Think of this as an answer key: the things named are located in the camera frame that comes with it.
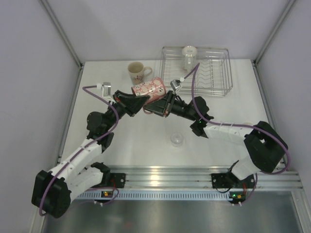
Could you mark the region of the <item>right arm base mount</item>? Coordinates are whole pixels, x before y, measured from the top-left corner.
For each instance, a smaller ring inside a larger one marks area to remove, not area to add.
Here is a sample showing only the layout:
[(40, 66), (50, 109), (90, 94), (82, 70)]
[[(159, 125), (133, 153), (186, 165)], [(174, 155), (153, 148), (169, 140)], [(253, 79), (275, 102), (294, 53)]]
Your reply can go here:
[(213, 189), (231, 189), (236, 186), (238, 179), (231, 173), (212, 173), (211, 181)]

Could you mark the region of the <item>white floral mug orange inside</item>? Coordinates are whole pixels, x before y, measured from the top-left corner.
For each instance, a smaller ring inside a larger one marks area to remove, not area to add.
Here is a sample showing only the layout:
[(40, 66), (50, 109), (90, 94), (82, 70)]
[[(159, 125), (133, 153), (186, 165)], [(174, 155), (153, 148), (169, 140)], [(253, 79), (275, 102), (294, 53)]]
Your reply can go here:
[(190, 72), (195, 65), (197, 56), (197, 48), (194, 46), (185, 46), (182, 49), (182, 66), (187, 72)]

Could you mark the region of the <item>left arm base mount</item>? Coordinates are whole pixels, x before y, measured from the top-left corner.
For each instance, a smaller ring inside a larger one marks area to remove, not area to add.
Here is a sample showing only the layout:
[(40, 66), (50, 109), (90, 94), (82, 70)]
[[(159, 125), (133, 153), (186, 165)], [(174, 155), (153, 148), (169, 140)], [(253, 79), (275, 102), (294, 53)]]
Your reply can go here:
[(103, 176), (102, 187), (124, 188), (126, 182), (125, 173), (107, 173)]

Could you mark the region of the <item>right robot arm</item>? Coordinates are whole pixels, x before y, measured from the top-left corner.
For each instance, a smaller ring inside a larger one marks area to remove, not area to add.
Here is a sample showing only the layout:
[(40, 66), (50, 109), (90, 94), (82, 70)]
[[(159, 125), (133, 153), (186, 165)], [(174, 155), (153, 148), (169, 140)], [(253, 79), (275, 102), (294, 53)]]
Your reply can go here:
[(144, 109), (155, 115), (167, 117), (170, 114), (192, 121), (190, 128), (198, 137), (221, 139), (246, 148), (247, 154), (231, 166), (227, 181), (232, 187), (239, 187), (249, 175), (263, 172), (275, 175), (280, 160), (288, 156), (288, 146), (276, 131), (265, 121), (256, 125), (214, 122), (208, 114), (209, 108), (201, 96), (193, 96), (185, 103), (173, 91), (160, 98), (148, 94), (132, 93), (128, 96), (131, 109)]

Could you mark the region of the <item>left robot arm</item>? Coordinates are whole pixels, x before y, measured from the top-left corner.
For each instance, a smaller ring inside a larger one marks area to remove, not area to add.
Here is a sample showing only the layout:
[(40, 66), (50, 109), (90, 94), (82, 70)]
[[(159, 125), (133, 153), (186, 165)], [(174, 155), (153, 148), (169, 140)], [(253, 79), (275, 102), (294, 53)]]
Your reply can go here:
[(86, 118), (88, 135), (82, 144), (64, 161), (52, 169), (40, 171), (35, 177), (31, 203), (41, 216), (60, 218), (71, 203), (94, 186), (108, 187), (110, 168), (92, 160), (110, 146), (114, 129), (124, 115), (135, 116), (149, 96), (136, 96), (117, 90), (112, 102), (96, 96), (107, 104), (104, 113), (93, 111)]

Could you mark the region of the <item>pink ghost pattern mug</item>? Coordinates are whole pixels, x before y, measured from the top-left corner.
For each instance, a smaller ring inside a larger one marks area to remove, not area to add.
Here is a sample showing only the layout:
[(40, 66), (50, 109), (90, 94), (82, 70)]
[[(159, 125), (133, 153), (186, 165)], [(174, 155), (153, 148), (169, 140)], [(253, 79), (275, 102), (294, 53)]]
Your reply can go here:
[(149, 96), (144, 105), (161, 99), (166, 95), (166, 88), (161, 78), (155, 77), (131, 87), (132, 93), (137, 96)]

